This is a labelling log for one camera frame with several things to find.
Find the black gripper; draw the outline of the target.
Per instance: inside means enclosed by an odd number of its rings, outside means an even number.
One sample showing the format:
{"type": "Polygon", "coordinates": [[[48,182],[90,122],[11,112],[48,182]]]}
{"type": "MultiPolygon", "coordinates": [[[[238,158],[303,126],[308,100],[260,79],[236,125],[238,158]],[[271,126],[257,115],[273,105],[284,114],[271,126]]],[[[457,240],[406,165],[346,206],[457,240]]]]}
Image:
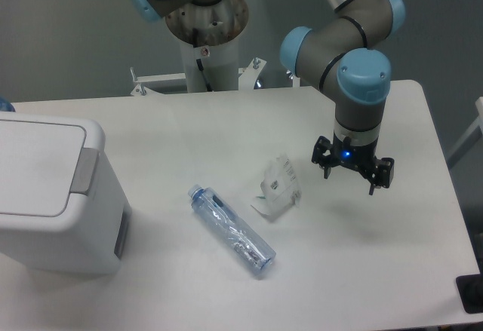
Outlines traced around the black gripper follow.
{"type": "Polygon", "coordinates": [[[363,175],[371,175],[369,195],[376,188],[389,188],[394,177],[393,158],[378,159],[375,155],[378,140],[364,146],[353,146],[340,140],[336,135],[333,142],[320,136],[313,148],[311,162],[317,164],[328,179],[332,167],[345,167],[363,175]]]}

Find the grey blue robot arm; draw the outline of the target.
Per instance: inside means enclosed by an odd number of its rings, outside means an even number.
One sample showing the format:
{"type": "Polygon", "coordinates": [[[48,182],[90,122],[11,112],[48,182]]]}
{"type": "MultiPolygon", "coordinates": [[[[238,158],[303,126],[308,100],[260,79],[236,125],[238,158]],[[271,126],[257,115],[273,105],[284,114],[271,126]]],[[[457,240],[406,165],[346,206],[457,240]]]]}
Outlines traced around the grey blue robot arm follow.
{"type": "MultiPolygon", "coordinates": [[[[405,21],[402,0],[328,0],[336,19],[320,30],[305,26],[284,38],[283,67],[332,100],[334,135],[320,137],[312,162],[325,174],[335,167],[359,173],[371,189],[388,188],[392,158],[376,156],[390,90],[391,65],[376,45],[405,21]]],[[[245,0],[131,0],[149,22],[163,20],[186,48],[190,92],[237,90],[238,46],[248,24],[245,0]]]]}

